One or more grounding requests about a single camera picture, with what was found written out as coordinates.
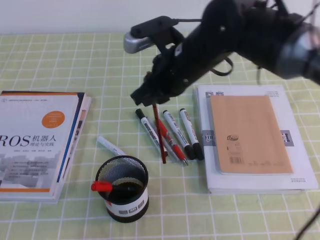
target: notebook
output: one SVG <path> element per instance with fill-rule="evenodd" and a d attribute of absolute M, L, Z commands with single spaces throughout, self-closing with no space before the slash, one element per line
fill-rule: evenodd
<path fill-rule="evenodd" d="M 292 174 L 269 96 L 211 96 L 221 173 Z"/>

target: red pen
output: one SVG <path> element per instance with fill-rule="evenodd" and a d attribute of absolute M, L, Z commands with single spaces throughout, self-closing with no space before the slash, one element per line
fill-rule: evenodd
<path fill-rule="evenodd" d="M 171 145 L 174 153 L 176 154 L 176 156 L 183 161 L 187 166 L 188 161 L 186 159 L 186 156 L 184 155 L 184 153 L 181 151 L 181 149 L 179 148 L 179 146 L 174 142 L 174 140 L 172 139 L 172 137 L 170 136 L 168 130 L 166 129 L 166 126 L 163 124 L 163 122 L 159 119 L 159 127 L 160 127 L 160 132 L 161 135 L 168 140 L 169 144 Z"/>

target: pen holder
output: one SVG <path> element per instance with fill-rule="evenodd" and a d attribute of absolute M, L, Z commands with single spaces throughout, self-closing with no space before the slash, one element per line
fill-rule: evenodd
<path fill-rule="evenodd" d="M 104 199 L 107 212 L 114 220 L 131 223 L 146 213 L 149 207 L 149 176 L 146 166 L 139 159 L 126 155 L 113 157 L 99 168 L 95 180 L 134 189 L 98 192 Z"/>

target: orange circle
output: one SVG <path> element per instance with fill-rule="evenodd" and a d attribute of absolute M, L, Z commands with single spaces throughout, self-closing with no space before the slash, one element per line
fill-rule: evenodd
<path fill-rule="evenodd" d="M 51 111 L 42 119 L 42 125 L 47 129 L 59 127 L 65 121 L 65 115 L 61 111 Z"/>

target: book stack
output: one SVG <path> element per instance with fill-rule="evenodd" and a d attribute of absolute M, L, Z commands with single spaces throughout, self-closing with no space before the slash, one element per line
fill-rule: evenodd
<path fill-rule="evenodd" d="M 212 194 L 318 188 L 282 85 L 201 85 L 196 96 Z"/>
<path fill-rule="evenodd" d="M 90 103 L 83 92 L 1 93 L 0 200 L 58 201 Z"/>

